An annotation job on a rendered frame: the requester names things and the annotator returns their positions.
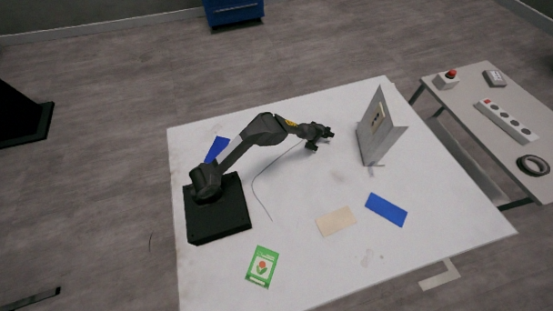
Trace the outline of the beige wall plate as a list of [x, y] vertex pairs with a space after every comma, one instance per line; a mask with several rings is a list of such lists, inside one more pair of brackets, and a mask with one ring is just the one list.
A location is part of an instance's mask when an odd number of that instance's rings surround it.
[[[379, 115], [377, 117], [377, 115]], [[373, 115], [370, 117], [369, 119], [369, 125], [370, 125], [370, 129], [371, 129], [371, 133], [372, 135], [377, 131], [377, 129], [379, 128], [380, 124], [382, 123], [382, 121], [384, 120], [385, 118], [385, 113], [384, 113], [384, 109], [383, 109], [383, 106], [381, 104], [381, 102], [379, 102], [379, 104], [377, 105], [377, 108], [376, 110], [374, 111]], [[376, 119], [376, 121], [375, 121]], [[372, 125], [372, 122], [374, 122], [374, 124]]]

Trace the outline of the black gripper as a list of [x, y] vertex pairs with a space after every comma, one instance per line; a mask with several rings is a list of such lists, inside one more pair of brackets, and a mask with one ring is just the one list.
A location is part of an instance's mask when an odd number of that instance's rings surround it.
[[323, 127], [323, 129], [324, 129], [324, 131], [325, 131], [324, 134], [321, 136], [321, 137], [323, 137], [323, 138], [328, 138], [328, 137], [332, 137], [332, 138], [333, 138], [334, 135], [335, 135], [335, 133], [332, 133], [332, 132], [331, 132], [331, 127], [329, 127], [329, 126], [325, 127], [324, 125], [322, 125], [322, 124], [317, 124], [317, 122], [314, 122], [314, 121], [312, 121], [310, 124], [321, 125], [321, 126]]

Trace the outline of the blue flat rectangular slab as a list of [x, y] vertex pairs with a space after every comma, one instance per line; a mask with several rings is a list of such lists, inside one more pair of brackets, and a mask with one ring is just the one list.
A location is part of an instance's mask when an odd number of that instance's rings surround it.
[[229, 138], [217, 135], [206, 155], [204, 163], [210, 164], [228, 146], [229, 142]]

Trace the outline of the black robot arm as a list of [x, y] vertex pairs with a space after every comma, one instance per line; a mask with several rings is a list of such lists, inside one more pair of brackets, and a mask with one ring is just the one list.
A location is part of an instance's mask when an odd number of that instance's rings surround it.
[[200, 209], [224, 202], [221, 175], [252, 145], [279, 145], [288, 134], [292, 134], [306, 139], [305, 149], [317, 151], [316, 143], [324, 132], [321, 125], [298, 125], [278, 114], [259, 113], [210, 164], [200, 163], [190, 170], [188, 175], [193, 184], [189, 188], [192, 200]]

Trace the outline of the blue rectangular block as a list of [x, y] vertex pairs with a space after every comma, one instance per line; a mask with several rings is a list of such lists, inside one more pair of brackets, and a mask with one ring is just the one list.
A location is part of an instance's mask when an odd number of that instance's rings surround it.
[[364, 207], [401, 228], [404, 225], [408, 213], [408, 211], [392, 204], [373, 192], [370, 193]]

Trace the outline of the beige flat rectangle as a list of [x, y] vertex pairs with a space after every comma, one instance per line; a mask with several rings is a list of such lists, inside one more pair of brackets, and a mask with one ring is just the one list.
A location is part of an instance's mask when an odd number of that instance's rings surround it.
[[348, 206], [341, 207], [336, 211], [321, 216], [315, 219], [315, 221], [323, 238], [357, 222]]

